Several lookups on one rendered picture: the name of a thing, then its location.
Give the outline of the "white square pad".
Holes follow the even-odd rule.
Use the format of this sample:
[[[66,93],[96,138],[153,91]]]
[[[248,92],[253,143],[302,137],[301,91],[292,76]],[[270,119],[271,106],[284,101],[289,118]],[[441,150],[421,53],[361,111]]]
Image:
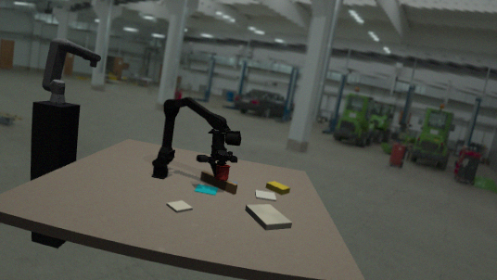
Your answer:
[[[274,193],[255,190],[255,195],[256,195],[256,199],[261,198],[261,199],[268,199],[268,200],[276,201],[276,196]]]

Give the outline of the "yellow rectangular block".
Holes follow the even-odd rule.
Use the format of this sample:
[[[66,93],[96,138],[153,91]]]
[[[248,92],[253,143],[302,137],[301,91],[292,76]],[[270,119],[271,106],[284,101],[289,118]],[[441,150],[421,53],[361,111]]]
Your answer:
[[[285,185],[281,185],[277,182],[270,182],[270,183],[267,183],[266,184],[266,188],[277,193],[277,194],[281,194],[281,195],[284,195],[284,194],[287,194],[290,192],[290,188],[285,186]]]

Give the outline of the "dark red cup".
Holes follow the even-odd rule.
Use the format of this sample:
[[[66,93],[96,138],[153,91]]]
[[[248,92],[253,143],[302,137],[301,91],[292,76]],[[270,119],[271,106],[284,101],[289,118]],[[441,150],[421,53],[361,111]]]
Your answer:
[[[227,181],[230,167],[231,166],[229,166],[229,165],[223,165],[223,166],[216,165],[216,177],[214,177],[215,180]]]

